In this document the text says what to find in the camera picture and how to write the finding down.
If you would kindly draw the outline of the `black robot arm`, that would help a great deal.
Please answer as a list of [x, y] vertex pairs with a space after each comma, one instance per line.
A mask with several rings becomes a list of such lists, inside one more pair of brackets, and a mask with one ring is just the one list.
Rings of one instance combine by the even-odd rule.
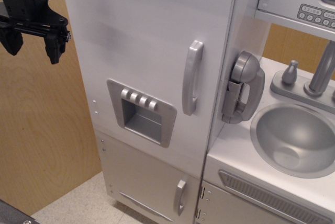
[[42, 37], [47, 56], [57, 64], [71, 38], [68, 20], [53, 11], [49, 0], [1, 0], [1, 45], [16, 55], [24, 41], [22, 34]]

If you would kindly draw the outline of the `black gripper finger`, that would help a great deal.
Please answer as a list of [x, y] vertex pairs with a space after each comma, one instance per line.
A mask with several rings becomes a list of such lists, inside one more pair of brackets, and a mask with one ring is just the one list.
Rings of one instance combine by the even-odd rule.
[[8, 53], [16, 55], [23, 43], [23, 37], [20, 32], [9, 28], [1, 28], [1, 44]]
[[64, 39], [54, 33], [48, 33], [44, 37], [45, 49], [47, 56], [50, 59], [51, 64], [59, 63], [59, 59], [63, 53], [65, 53], [65, 41]]

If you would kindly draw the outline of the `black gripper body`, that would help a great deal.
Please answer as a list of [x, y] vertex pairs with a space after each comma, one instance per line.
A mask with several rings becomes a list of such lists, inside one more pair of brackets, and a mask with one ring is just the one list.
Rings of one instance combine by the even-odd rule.
[[15, 8], [1, 2], [1, 28], [33, 36], [45, 37], [48, 33], [61, 36], [65, 43], [70, 40], [68, 20], [54, 12], [47, 3], [43, 4], [33, 18], [28, 18], [25, 9]]

